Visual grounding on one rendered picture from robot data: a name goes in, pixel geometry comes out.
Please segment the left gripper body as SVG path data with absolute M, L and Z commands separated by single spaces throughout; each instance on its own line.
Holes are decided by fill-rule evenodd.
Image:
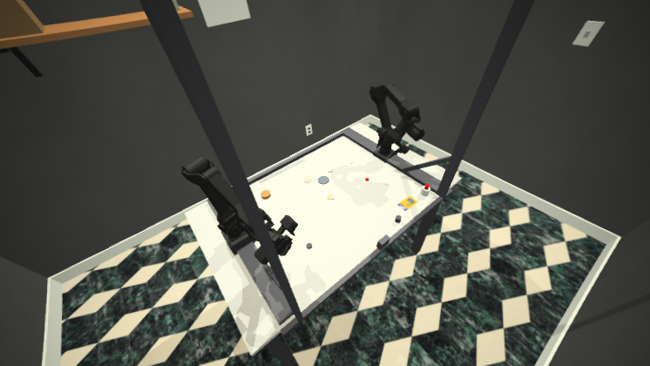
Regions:
M 282 218 L 282 220 L 280 221 L 280 223 L 281 223 L 281 226 L 280 226 L 280 228 L 279 228 L 277 231 L 274 230 L 274 228 L 272 228 L 272 230 L 274 230 L 277 234 L 281 234 L 281 235 L 282 235 L 286 230 L 289 231 L 289 232 L 293 232 L 293 231 L 297 228 L 297 226 L 298 226 L 298 223 L 297 223 L 295 220 L 293 220 L 289 215 L 285 215 L 285 216 Z M 264 252 L 263 252 L 261 246 L 259 246 L 259 248 L 255 251 L 254 256 L 257 258 L 257 260 L 258 260 L 261 264 L 263 264 L 263 265 L 267 265 L 267 264 L 268 264 L 267 257 L 266 257 L 266 255 L 264 254 Z

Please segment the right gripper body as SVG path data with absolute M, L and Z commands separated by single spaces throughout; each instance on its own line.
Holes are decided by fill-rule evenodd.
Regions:
M 406 133 L 405 131 L 401 130 L 398 126 L 396 126 L 395 129 L 397 129 L 397 130 L 396 130 L 397 132 L 401 132 L 401 133 L 402 133 L 401 138 L 402 138 L 402 137 L 404 136 L 404 134 Z M 386 130 L 384 127 L 379 127 L 379 128 L 376 130 L 376 132 L 377 132 L 378 134 L 380 134 L 380 136 L 382 136 L 382 137 L 384 137 L 384 136 L 386 137 L 386 135 L 388 134 L 388 130 Z M 401 143 L 398 143 L 397 146 L 399 146 L 399 149 L 398 149 L 398 150 L 399 150 L 400 152 L 402 152 L 403 154 L 406 154 L 406 153 L 410 150 L 410 148 L 409 148 L 408 146 L 406 146 L 405 144 L 402 145 Z

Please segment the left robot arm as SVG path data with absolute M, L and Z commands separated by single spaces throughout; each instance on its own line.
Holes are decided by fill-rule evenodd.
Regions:
M 217 227 L 228 235 L 231 242 L 236 241 L 246 233 L 252 240 L 258 241 L 233 188 L 221 176 L 220 171 L 210 159 L 198 157 L 182 166 L 181 170 L 183 176 L 200 186 L 210 200 L 218 213 L 217 221 L 220 224 Z M 293 239 L 273 231 L 271 228 L 274 225 L 272 219 L 263 209 L 260 208 L 260 210 L 264 221 L 265 219 L 267 221 L 267 229 L 278 255 L 285 256 L 292 247 Z

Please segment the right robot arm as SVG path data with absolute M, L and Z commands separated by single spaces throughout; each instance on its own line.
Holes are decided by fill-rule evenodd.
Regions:
M 418 122 L 421 121 L 418 106 L 407 100 L 392 83 L 380 85 L 372 86 L 369 90 L 369 94 L 370 96 L 373 96 L 371 98 L 376 103 L 382 127 L 388 130 L 388 134 L 381 143 L 380 150 L 378 151 L 381 155 L 387 157 L 393 153 L 393 151 L 391 151 L 392 144 L 394 144 L 394 142 L 398 144 L 402 140 L 402 133 L 397 132 L 397 129 L 391 127 L 389 113 L 385 102 L 387 96 L 398 107 L 399 114 L 401 113 L 400 115 L 402 116 L 402 120 L 397 125 L 401 130 L 407 132 L 407 134 L 409 134 L 415 141 L 420 140 L 425 133 L 423 128 L 418 124 Z M 410 119 L 413 117 L 416 118 Z

